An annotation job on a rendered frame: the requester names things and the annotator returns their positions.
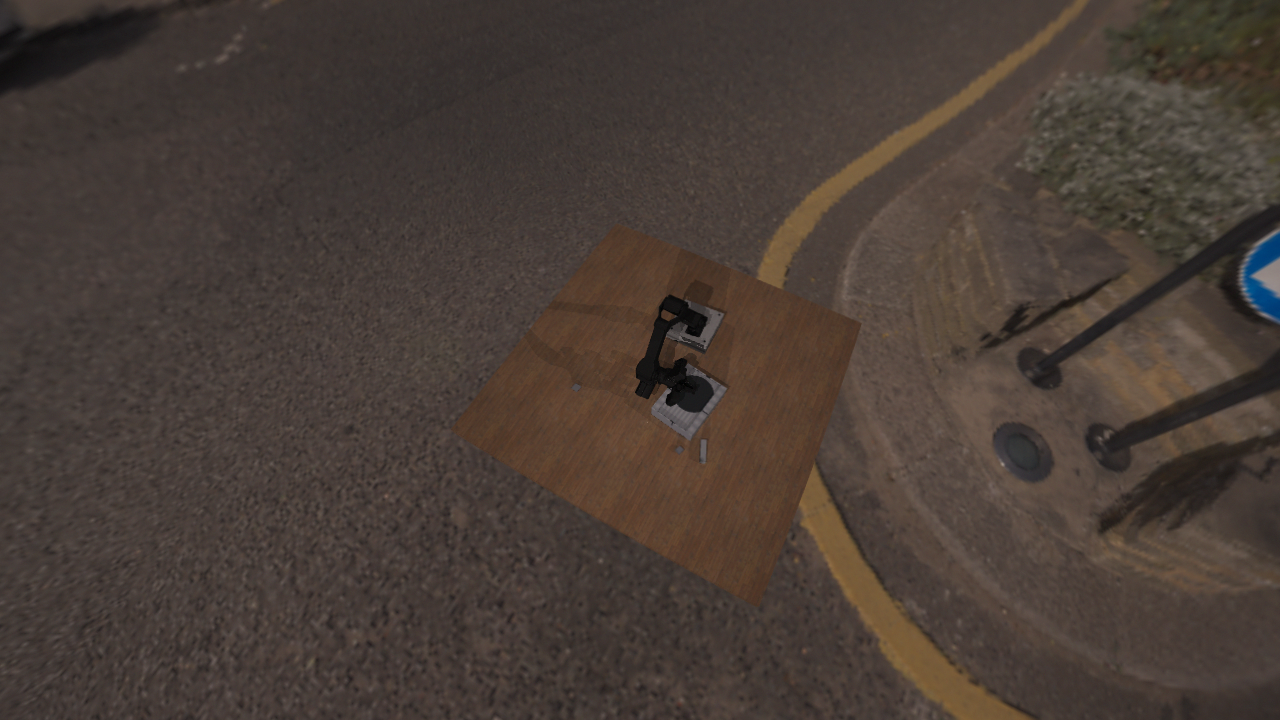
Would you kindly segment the dark grey round disc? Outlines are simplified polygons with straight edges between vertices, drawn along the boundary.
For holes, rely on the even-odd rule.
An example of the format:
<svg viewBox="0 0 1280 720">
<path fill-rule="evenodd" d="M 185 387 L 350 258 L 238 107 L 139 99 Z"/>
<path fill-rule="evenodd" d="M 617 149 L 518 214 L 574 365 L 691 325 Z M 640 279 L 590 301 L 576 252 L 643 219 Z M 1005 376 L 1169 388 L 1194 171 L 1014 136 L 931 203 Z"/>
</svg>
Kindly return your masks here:
<svg viewBox="0 0 1280 720">
<path fill-rule="evenodd" d="M 692 392 L 678 393 L 678 407 L 687 413 L 701 413 L 710 398 L 714 396 L 714 389 L 710 383 L 699 375 L 686 375 L 687 379 L 696 386 L 695 395 Z"/>
</svg>

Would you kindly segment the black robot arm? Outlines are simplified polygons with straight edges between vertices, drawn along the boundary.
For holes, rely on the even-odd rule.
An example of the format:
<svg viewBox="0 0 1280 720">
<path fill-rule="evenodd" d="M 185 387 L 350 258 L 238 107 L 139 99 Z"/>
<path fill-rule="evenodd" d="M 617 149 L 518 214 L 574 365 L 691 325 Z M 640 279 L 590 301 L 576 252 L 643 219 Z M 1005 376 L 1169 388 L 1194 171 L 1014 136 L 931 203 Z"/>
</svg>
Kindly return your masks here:
<svg viewBox="0 0 1280 720">
<path fill-rule="evenodd" d="M 669 322 L 667 322 L 666 319 L 660 318 L 660 313 L 663 311 L 663 309 L 668 313 L 675 314 L 676 316 Z M 652 391 L 657 386 L 657 382 L 660 380 L 664 368 L 660 366 L 658 357 L 660 355 L 660 348 L 664 343 L 666 334 L 669 331 L 669 328 L 677 324 L 678 322 L 682 322 L 684 324 L 689 325 L 685 333 L 700 337 L 701 331 L 707 325 L 707 320 L 708 316 L 704 316 L 701 313 L 696 313 L 692 309 L 690 309 L 689 302 L 684 301 L 682 299 L 677 299 L 671 293 L 666 296 L 666 299 L 662 301 L 659 306 L 659 315 L 654 322 L 654 331 L 652 333 L 652 340 L 646 348 L 646 355 L 637 363 L 636 366 L 636 378 L 640 380 L 637 389 L 635 391 L 637 396 L 643 398 L 649 398 Z M 671 368 L 668 369 L 669 375 L 666 375 L 666 378 L 667 380 L 669 380 L 669 383 L 676 386 L 677 380 L 685 379 L 687 369 L 684 365 L 685 364 L 682 361 L 676 360 L 675 366 L 672 369 Z"/>
</svg>

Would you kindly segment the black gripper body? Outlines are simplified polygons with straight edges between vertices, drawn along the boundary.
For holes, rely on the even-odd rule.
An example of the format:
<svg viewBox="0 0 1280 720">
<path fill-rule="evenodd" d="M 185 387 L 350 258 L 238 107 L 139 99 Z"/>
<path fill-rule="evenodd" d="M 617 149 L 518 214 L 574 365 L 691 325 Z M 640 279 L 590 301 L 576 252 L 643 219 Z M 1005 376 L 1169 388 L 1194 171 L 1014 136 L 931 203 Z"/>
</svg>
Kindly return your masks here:
<svg viewBox="0 0 1280 720">
<path fill-rule="evenodd" d="M 684 366 L 686 366 L 686 365 L 687 365 L 687 360 L 686 360 L 686 359 L 684 359 L 684 357 L 680 357 L 680 359 L 678 359 L 678 361 L 682 361 L 682 363 L 685 364 Z M 667 380 L 666 375 L 669 375 L 669 372 L 668 372 L 668 369 L 669 369 L 669 368 L 664 368 L 664 372 L 663 372 L 663 374 L 662 374 L 662 377 L 660 377 L 660 380 L 658 380 L 658 384 L 664 384 L 664 386 L 667 386 L 667 388 L 672 388 L 672 389 L 671 389 L 671 393 L 669 393 L 669 395 L 667 395 L 667 398 L 666 398 L 666 404 L 667 404 L 667 405 L 668 405 L 669 407 L 672 407 L 672 406 L 673 406 L 675 404 L 678 404 L 678 397 L 680 397 L 680 395 L 678 395 L 678 391 L 681 391 L 681 387 L 682 387 L 682 386 L 680 386 L 680 384 L 678 384 L 678 380 L 677 380 L 677 384 L 676 384 L 676 386 L 675 386 L 675 384 L 672 384 L 672 383 L 669 383 L 669 380 Z"/>
</svg>

